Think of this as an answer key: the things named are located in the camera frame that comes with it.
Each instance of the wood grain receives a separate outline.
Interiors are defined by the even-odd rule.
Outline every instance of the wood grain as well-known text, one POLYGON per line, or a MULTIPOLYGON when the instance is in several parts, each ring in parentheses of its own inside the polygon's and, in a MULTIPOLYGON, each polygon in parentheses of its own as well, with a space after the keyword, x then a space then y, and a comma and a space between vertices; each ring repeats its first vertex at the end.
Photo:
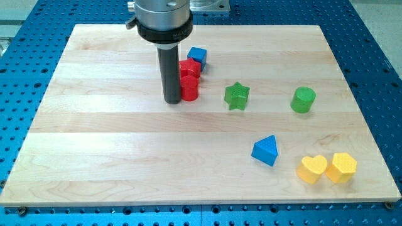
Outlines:
POLYGON ((0 203, 103 206, 396 201, 401 195, 318 26, 196 26, 181 42, 208 49, 194 102, 161 96, 156 48, 122 25, 77 25, 0 203), (224 88, 251 88, 228 111, 224 88), (296 114, 299 86, 317 93, 296 114), (274 167, 251 157, 274 134, 274 167), (304 156, 348 152, 346 184, 309 185, 304 156))

